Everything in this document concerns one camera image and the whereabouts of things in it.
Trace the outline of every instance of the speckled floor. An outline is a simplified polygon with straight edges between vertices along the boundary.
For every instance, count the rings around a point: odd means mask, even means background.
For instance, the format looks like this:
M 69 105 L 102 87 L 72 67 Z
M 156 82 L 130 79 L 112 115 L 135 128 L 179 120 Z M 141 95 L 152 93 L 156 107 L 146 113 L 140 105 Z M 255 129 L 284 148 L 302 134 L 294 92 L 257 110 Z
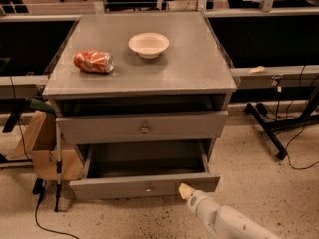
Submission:
M 211 195 L 282 238 L 317 239 L 319 234 L 319 165 L 292 169 L 252 116 L 234 106 L 222 138 L 217 141 L 211 170 L 222 179 Z M 293 165 L 319 160 L 319 125 L 309 126 L 288 148 Z M 286 144 L 299 129 L 283 132 Z M 2 142 L 9 142 L 3 136 Z M 32 194 L 31 169 L 0 171 L 1 238 L 71 238 L 40 229 L 35 222 L 38 196 Z M 63 185 L 60 212 L 54 212 L 55 184 L 48 183 L 38 210 L 39 223 L 81 239 L 206 238 L 203 227 L 179 196 L 80 201 Z

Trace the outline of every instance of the cabinet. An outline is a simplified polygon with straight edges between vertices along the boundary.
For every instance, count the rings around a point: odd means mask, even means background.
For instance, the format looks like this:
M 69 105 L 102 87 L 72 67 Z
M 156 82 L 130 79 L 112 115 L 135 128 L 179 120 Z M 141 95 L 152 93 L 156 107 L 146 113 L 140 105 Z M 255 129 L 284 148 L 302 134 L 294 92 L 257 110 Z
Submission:
M 145 60 L 131 36 L 165 34 L 169 48 Z M 108 51 L 108 75 L 80 72 L 73 54 Z M 198 12 L 82 16 L 44 95 L 70 144 L 89 146 L 81 199 L 177 194 L 182 182 L 214 191 L 220 176 L 208 162 L 236 89 L 206 20 Z

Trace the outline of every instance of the drawer front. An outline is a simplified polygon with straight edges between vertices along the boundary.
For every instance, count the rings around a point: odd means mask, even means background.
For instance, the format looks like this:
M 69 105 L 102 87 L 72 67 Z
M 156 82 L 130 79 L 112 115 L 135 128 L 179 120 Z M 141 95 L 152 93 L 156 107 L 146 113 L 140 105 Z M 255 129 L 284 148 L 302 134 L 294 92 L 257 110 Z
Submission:
M 220 177 L 210 173 L 135 176 L 121 178 L 93 178 L 71 181 L 70 187 L 78 199 L 179 195 L 179 187 L 186 183 L 206 192 L 215 191 Z
M 220 137 L 227 111 L 57 118 L 69 144 Z

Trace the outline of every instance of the black metal stand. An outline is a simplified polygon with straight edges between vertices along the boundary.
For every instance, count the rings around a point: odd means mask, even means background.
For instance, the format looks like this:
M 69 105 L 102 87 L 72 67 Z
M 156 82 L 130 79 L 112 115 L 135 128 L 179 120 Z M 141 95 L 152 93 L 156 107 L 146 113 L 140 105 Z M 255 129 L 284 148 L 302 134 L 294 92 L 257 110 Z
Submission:
M 272 143 L 278 149 L 277 157 L 280 160 L 283 160 L 287 155 L 287 150 L 278 140 L 276 135 L 274 134 L 275 131 L 290 129 L 290 128 L 297 128 L 302 127 L 305 125 L 313 125 L 319 123 L 319 115 L 312 115 L 314 110 L 319 105 L 319 87 L 317 87 L 313 93 L 312 98 L 309 100 L 308 105 L 302 112 L 302 114 L 298 118 L 294 119 L 285 119 L 280 121 L 273 121 L 273 122 L 265 122 L 263 118 L 260 116 L 258 110 L 251 104 L 247 104 L 245 111 L 248 114 L 253 114 L 258 123 L 261 125 L 263 130 L 266 132 Z

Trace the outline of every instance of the soda can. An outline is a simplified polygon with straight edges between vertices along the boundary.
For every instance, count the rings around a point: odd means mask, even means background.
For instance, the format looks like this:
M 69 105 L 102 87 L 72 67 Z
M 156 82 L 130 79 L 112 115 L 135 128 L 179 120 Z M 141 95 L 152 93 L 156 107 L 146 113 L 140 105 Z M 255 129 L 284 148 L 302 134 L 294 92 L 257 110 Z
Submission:
M 87 72 L 109 73 L 114 66 L 110 53 L 97 50 L 78 51 L 73 61 L 76 67 Z

